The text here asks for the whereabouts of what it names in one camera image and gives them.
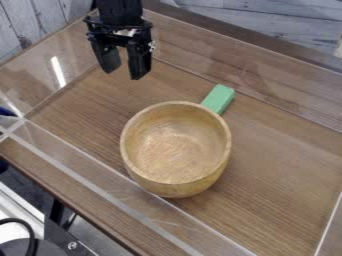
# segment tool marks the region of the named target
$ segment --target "wooden table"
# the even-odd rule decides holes
[[[126,65],[100,70],[81,21],[3,66],[1,101],[24,118],[1,128],[1,157],[136,254],[314,255],[342,191],[341,60],[146,8],[158,50],[140,81]],[[127,178],[122,129],[151,104],[200,102],[218,82],[238,91],[227,170],[200,195],[164,201]]]

